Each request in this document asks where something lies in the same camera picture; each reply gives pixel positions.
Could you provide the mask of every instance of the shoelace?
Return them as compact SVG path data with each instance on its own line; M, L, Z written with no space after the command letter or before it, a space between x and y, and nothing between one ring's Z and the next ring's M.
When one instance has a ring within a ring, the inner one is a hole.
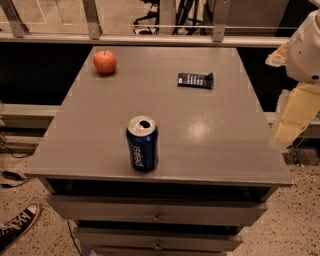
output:
M4 223L4 225L0 225L0 237L12 231L13 229L19 230L21 226L28 221L28 219L31 219L31 217L25 212L22 212L15 219Z

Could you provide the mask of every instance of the soda can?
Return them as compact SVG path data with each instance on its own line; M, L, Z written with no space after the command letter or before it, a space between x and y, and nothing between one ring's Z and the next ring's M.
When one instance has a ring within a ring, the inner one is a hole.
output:
M126 131L130 162L134 169L148 172L158 164L158 128L148 116L136 116Z

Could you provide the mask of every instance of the floor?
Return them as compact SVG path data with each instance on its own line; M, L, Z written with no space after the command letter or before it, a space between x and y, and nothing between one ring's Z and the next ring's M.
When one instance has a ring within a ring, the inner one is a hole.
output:
M300 166L285 157L294 185L281 188L268 200L268 210L240 235L243 244L229 256L320 256L320 158L317 150L304 149ZM17 160L0 154L0 170L23 174L28 159ZM0 177L0 183L14 181ZM41 205L43 211L35 226L19 239L4 256L79 255L66 220L46 202L48 191L37 179L11 189L0 190L0 222L10 220L29 204Z

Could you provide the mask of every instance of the shoe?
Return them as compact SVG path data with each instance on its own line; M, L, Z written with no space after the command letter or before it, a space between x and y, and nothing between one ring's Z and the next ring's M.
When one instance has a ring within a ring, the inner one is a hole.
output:
M14 219L0 224L0 255L35 224L40 212L40 206L32 204Z

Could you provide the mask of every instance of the white robot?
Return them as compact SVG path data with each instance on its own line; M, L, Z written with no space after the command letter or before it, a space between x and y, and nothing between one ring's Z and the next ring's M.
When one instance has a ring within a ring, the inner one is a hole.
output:
M309 0L320 8L320 0ZM279 97L270 146L285 149L320 111L320 9L311 12L290 41L268 56L266 64L286 66L298 85Z

